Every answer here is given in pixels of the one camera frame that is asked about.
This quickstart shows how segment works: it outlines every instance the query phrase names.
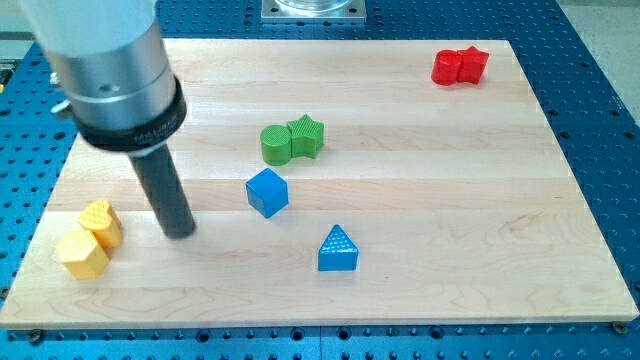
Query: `yellow block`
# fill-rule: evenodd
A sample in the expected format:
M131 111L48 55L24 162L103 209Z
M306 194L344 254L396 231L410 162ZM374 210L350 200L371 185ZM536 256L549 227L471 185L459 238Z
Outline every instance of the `yellow block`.
M78 218L80 226L90 230L103 248L112 248L122 242L120 219L108 200L101 199L87 206Z
M98 277L109 264L109 257L88 230L67 233L56 246L56 254L78 280Z

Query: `blue pyramid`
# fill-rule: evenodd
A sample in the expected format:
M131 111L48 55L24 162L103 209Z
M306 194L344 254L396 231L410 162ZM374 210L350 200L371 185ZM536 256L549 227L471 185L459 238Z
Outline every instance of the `blue pyramid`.
M353 271L358 264L358 247L340 225L334 225L318 251L319 271Z

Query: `blue cube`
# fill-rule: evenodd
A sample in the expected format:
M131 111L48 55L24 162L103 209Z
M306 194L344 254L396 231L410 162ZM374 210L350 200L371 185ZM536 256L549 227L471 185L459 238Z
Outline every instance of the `blue cube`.
M269 168L247 181L246 185L249 204L267 219L289 203L287 182Z
M354 271L358 253L349 235L340 225L334 225L318 251L318 271Z

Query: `blue metal base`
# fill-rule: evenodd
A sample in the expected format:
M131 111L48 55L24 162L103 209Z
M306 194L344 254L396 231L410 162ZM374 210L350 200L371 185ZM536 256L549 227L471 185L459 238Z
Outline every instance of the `blue metal base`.
M509 40L639 302L640 130L554 1L368 0L366 25L262 25L258 0L157 7L169 37ZM0 96L0 287L15 277L76 134L49 115L62 95L48 77L36 46ZM640 358L639 321L276 330L49 332L37 344L28 339L38 334L0 331L0 360Z

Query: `green star block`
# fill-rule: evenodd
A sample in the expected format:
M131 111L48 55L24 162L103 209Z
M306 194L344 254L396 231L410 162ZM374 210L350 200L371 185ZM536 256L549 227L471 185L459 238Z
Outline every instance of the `green star block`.
M291 156L306 156L315 159L324 145L324 124L314 121L309 115L287 123L291 130Z
M282 125L267 126L260 133L262 158L273 166L284 165L291 160L291 132Z

